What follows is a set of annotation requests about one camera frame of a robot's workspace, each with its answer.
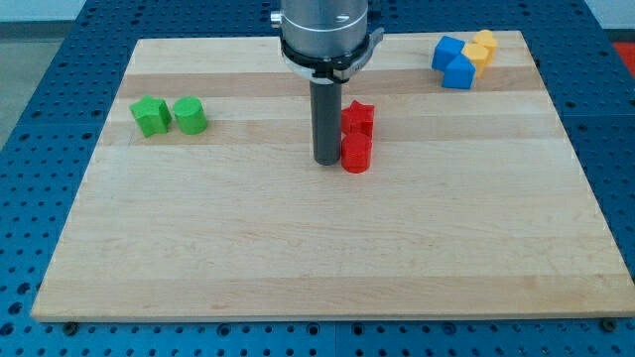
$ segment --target yellow cube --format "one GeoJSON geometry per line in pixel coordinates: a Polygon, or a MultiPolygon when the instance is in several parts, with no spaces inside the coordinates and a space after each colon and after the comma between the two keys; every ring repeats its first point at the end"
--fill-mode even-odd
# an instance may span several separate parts
{"type": "Polygon", "coordinates": [[[476,77],[479,78],[487,65],[489,50],[479,44],[465,44],[461,52],[474,64],[476,77]]]}
{"type": "Polygon", "coordinates": [[[474,35],[474,43],[484,46],[489,50],[489,56],[487,57],[487,65],[490,65],[496,55],[496,49],[498,48],[498,40],[494,37],[494,34],[489,30],[481,30],[474,35]]]}

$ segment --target blue block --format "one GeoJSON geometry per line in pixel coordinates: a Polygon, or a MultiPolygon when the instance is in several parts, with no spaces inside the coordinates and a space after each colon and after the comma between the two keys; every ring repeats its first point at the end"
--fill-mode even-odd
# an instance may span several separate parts
{"type": "Polygon", "coordinates": [[[445,70],[447,65],[460,54],[461,50],[463,50],[463,46],[465,46],[464,41],[443,36],[435,47],[433,69],[445,70]]]}
{"type": "Polygon", "coordinates": [[[464,55],[458,54],[445,68],[443,88],[469,89],[472,87],[476,67],[464,55]]]}

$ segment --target wooden board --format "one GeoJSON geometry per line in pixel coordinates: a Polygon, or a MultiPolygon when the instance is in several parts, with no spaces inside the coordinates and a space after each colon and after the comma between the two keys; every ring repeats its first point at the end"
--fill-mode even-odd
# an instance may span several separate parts
{"type": "MultiPolygon", "coordinates": [[[[363,175],[318,166],[277,39],[137,44],[33,316],[220,321],[620,316],[635,289],[518,32],[471,91],[442,34],[389,35],[344,86],[376,105],[363,175]],[[128,106],[197,95],[198,136],[128,106]]],[[[456,33],[468,40],[470,33],[456,33]]]]}

